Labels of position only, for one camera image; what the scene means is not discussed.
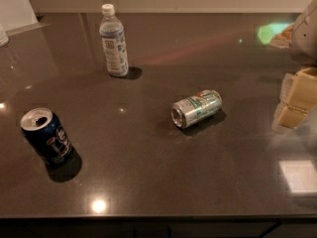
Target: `silver can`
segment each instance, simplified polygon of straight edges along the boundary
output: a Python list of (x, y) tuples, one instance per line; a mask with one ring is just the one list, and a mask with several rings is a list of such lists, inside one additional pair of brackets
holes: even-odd
[(185, 129), (198, 121), (215, 114), (222, 105), (222, 99), (215, 90), (203, 90), (171, 106), (174, 124)]

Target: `soda can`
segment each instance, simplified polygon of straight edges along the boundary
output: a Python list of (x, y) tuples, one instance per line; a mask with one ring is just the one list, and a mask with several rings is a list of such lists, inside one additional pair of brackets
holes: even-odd
[(185, 129), (198, 121), (215, 114), (222, 105), (222, 99), (215, 90), (203, 90), (171, 106), (174, 124)]
[(36, 108), (21, 119), (24, 137), (46, 164), (62, 164), (70, 155), (72, 146), (58, 117), (47, 108)]

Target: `can lid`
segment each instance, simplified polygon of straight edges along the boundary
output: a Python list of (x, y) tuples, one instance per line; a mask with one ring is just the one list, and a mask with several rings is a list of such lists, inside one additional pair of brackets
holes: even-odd
[(171, 108), (171, 119), (179, 128), (184, 128), (186, 126), (186, 118), (177, 106), (173, 105)]
[(112, 4), (104, 4), (102, 6), (102, 14), (105, 16), (111, 16), (115, 14), (115, 8)]
[(46, 127), (53, 119), (53, 113), (47, 108), (36, 108), (26, 113), (20, 122), (25, 131), (38, 131)]

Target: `blue soda can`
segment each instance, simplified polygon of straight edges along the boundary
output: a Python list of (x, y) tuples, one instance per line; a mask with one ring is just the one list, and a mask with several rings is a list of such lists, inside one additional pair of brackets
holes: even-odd
[(24, 137), (46, 164), (61, 165), (72, 151), (58, 117), (47, 108), (36, 108), (21, 119)]

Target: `glossy tabletop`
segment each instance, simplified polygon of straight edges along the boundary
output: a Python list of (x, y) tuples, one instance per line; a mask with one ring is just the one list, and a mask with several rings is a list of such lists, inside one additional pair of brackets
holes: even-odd
[[(317, 213), (317, 114), (271, 131), (281, 81), (300, 64), (258, 36), (297, 15), (119, 14), (126, 78), (105, 71), (101, 15), (42, 16), (0, 49), (0, 217)], [(171, 104), (202, 89), (220, 93), (221, 111), (178, 129)], [(75, 176), (52, 173), (22, 136), (37, 107), (60, 118)]]

